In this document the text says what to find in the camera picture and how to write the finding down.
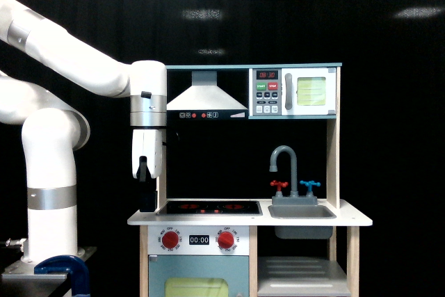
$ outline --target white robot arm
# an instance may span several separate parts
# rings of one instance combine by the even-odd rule
[[[0,71],[0,122],[23,125],[28,186],[28,241],[24,261],[76,255],[76,166],[73,151],[90,126],[48,90]]]
[[[119,63],[16,0],[0,0],[0,40],[95,94],[130,96],[133,176],[144,181],[147,172],[152,179],[161,174],[160,129],[166,124],[167,100],[164,64]],[[24,125],[29,259],[36,263],[54,255],[76,254],[76,172],[72,151],[88,140],[88,122],[44,88],[12,79],[3,72],[0,122]]]
[[[119,63],[16,0],[0,0],[0,40],[95,94],[131,96],[133,176],[143,176],[145,164],[152,179],[161,174],[159,129],[166,124],[167,104],[164,64]]]

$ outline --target control knob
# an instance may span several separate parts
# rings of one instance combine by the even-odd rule
[[[169,231],[165,233],[162,237],[162,244],[166,248],[175,248],[177,244],[179,243],[179,236],[178,233]]]
[[[232,235],[232,233],[230,232],[222,232],[219,236],[218,236],[218,245],[221,248],[231,248],[234,245],[234,236]]]

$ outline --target blue clamp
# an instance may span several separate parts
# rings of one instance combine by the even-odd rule
[[[312,193],[312,186],[321,186],[320,182],[315,182],[314,180],[312,181],[300,181],[300,184],[304,184],[307,187],[307,192],[308,193]]]
[[[90,272],[85,262],[74,255],[58,255],[43,260],[35,266],[34,273],[69,273],[72,297],[90,296]]]

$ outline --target oven door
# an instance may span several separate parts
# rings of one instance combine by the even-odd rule
[[[336,68],[282,69],[282,115],[335,115]]]
[[[248,297],[249,257],[149,256],[150,297]]]

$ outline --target range hood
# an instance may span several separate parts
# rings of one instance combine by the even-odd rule
[[[216,71],[192,71],[192,86],[167,104],[169,119],[247,118],[248,109],[216,84]]]

